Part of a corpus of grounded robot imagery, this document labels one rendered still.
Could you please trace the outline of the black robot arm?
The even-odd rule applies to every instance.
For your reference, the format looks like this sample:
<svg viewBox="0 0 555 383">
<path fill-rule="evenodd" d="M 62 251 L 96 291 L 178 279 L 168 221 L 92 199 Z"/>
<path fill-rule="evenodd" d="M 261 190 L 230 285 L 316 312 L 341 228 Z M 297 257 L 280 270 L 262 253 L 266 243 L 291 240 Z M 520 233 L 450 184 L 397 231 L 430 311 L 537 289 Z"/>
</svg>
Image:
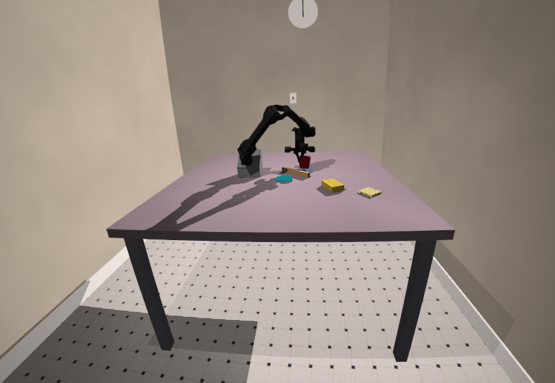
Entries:
<svg viewBox="0 0 555 383">
<path fill-rule="evenodd" d="M 288 105 L 270 105 L 266 108 L 263 114 L 263 119 L 260 124 L 256 127 L 255 131 L 252 133 L 250 138 L 244 140 L 240 147 L 238 148 L 239 157 L 241 160 L 241 165 L 251 165 L 253 162 L 252 154 L 256 151 L 256 143 L 261 138 L 263 133 L 267 128 L 275 124 L 278 120 L 282 120 L 285 117 L 292 119 L 299 128 L 294 127 L 292 131 L 295 132 L 295 138 L 304 137 L 314 137 L 316 134 L 315 127 L 310 127 L 305 118 L 298 116 Z M 280 114 L 278 111 L 284 112 Z M 309 130 L 310 128 L 310 130 Z M 311 133 L 310 133 L 311 131 Z M 308 150 L 308 143 L 296 142 L 297 152 L 305 152 Z"/>
</svg>

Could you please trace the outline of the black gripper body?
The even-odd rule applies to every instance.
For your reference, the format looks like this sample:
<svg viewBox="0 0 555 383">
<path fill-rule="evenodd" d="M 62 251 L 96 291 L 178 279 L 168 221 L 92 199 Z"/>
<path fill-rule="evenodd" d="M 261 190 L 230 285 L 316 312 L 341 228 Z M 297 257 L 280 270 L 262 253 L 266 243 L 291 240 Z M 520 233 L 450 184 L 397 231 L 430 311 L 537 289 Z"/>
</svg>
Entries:
<svg viewBox="0 0 555 383">
<path fill-rule="evenodd" d="M 285 147 L 284 152 L 285 152 L 285 153 L 290 153 L 291 151 L 293 151 L 294 153 L 297 153 L 297 150 L 296 150 L 296 142 L 297 142 L 297 141 L 299 141 L 299 143 L 302 143 L 302 141 L 304 141 L 304 138 L 295 138 L 295 148 Z M 310 147 L 308 147 L 308 148 L 309 148 L 309 149 L 308 149 L 308 150 L 305 150 L 305 152 L 306 152 L 306 151 L 315 152 L 314 146 L 310 146 Z M 291 149 L 291 150 L 290 150 L 290 149 Z"/>
</svg>

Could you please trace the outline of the yellow sponge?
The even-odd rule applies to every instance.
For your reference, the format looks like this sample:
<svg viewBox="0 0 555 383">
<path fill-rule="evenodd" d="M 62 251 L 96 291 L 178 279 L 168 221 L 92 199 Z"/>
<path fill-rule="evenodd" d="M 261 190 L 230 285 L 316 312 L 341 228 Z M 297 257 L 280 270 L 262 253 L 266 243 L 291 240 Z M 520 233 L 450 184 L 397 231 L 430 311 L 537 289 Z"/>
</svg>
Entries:
<svg viewBox="0 0 555 383">
<path fill-rule="evenodd" d="M 344 185 L 335 179 L 322 180 L 321 186 L 329 190 L 331 193 L 344 191 Z"/>
</svg>

